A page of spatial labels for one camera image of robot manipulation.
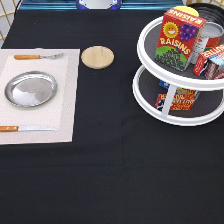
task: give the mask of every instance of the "handle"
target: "handle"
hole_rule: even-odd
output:
[[[0,132],[18,131],[18,126],[0,126]]]
[[[40,55],[15,55],[14,58],[17,60],[40,59]]]

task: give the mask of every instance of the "round coaster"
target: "round coaster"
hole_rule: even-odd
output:
[[[106,47],[94,46],[83,51],[81,58],[87,67],[101,69],[106,68],[113,62],[114,54]]]

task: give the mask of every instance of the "raisins box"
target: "raisins box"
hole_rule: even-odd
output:
[[[163,17],[156,61],[180,71],[187,68],[205,22],[203,18],[169,9]]]

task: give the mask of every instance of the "metal plate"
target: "metal plate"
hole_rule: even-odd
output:
[[[57,90],[55,78],[39,71],[16,76],[5,87],[6,98],[20,107],[34,107],[51,99]]]

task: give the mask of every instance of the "table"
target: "table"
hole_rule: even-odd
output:
[[[158,121],[136,102],[137,42],[163,11],[19,11],[3,45],[110,48],[113,64],[80,62],[71,143],[0,146],[0,223],[224,221],[224,116]]]

